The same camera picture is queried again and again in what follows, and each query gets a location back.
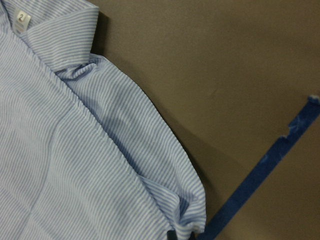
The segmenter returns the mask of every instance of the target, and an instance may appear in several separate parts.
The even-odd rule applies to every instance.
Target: brown surface
[[[320,90],[320,1],[91,0],[92,51],[151,98],[204,183],[210,219]],[[320,239],[320,119],[218,240]]]

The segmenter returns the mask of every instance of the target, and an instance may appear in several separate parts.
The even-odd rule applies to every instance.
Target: blue tape
[[[198,240],[213,240],[257,190],[282,158],[290,151],[298,139],[320,114],[320,98],[310,96],[308,103],[289,124],[288,136],[281,136],[253,168],[245,180],[224,203],[213,219],[205,227]]]

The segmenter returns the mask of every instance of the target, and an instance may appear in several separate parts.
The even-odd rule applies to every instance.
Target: blue and white striped shirt
[[[31,16],[15,34],[15,9]],[[205,192],[143,91],[90,53],[85,0],[0,0],[0,239],[179,240]]]

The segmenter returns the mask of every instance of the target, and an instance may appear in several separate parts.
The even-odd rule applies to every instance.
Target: clothing tag
[[[31,16],[26,12],[22,11],[19,8],[15,8],[13,21],[12,21],[12,29],[13,32],[17,35],[25,32],[28,28]]]

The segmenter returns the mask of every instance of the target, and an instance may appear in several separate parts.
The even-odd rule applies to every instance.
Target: collar
[[[2,22],[12,31],[15,8],[31,16],[19,37],[53,72],[89,61],[99,8],[86,0],[0,0]]]

